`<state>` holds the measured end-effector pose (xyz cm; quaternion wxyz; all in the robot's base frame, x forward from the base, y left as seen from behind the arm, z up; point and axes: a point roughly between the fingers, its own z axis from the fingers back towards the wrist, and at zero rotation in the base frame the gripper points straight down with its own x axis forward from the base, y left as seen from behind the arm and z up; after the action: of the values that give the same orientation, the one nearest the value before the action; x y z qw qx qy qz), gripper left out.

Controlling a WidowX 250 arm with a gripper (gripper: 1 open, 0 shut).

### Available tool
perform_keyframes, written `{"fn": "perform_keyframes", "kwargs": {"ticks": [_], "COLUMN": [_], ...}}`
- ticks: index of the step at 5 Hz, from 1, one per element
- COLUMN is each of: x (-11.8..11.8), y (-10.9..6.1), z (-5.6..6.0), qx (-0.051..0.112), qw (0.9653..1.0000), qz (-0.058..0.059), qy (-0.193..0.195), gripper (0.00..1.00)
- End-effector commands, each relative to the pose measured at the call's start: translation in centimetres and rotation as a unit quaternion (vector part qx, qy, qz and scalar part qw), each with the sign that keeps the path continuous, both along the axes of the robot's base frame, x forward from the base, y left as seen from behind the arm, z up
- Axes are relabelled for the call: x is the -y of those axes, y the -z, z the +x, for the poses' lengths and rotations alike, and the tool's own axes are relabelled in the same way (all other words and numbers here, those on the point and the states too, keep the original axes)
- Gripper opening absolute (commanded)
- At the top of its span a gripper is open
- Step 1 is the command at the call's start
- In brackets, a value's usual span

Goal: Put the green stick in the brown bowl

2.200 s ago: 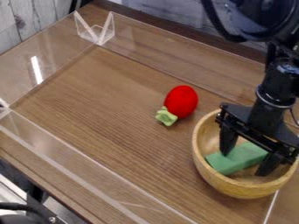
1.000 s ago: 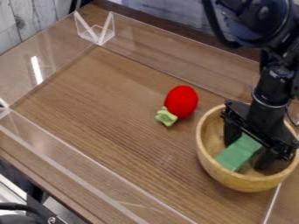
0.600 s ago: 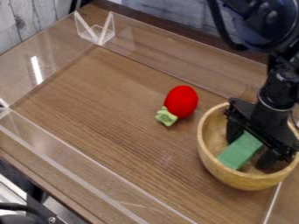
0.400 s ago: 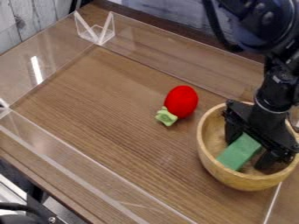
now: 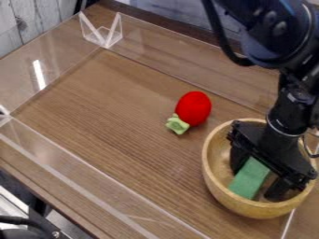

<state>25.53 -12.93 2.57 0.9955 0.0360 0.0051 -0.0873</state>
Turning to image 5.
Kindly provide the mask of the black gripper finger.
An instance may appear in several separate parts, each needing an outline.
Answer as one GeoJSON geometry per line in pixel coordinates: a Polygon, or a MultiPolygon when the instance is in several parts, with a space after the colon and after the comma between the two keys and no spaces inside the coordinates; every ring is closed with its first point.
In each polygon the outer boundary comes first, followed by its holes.
{"type": "Polygon", "coordinates": [[[244,165],[245,161],[249,159],[251,155],[249,153],[237,146],[232,146],[231,148],[231,159],[229,159],[229,165],[233,174],[237,173],[241,166],[244,165]]]}
{"type": "Polygon", "coordinates": [[[276,178],[267,191],[264,197],[271,202],[283,202],[293,198],[300,193],[299,189],[284,178],[276,178]]]}

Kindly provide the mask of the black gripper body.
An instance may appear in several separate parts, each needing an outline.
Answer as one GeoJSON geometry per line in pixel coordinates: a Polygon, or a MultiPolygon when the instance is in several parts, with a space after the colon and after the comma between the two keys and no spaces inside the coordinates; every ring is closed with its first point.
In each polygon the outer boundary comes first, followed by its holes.
{"type": "Polygon", "coordinates": [[[304,190],[317,177],[316,170],[299,149],[299,140],[308,127],[301,120],[267,116],[264,123],[233,120],[227,134],[231,148],[243,148],[277,178],[287,179],[299,190],[304,190]]]}

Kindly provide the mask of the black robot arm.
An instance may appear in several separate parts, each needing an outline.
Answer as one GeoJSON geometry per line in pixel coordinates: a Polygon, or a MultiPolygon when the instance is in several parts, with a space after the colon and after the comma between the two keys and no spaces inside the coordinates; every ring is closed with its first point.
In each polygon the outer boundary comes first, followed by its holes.
{"type": "Polygon", "coordinates": [[[276,174],[264,197],[279,201],[317,177],[299,142],[308,129],[319,130],[319,10],[307,0],[200,2],[229,60],[279,71],[265,123],[236,120],[228,132],[233,172],[256,159],[276,174]]]}

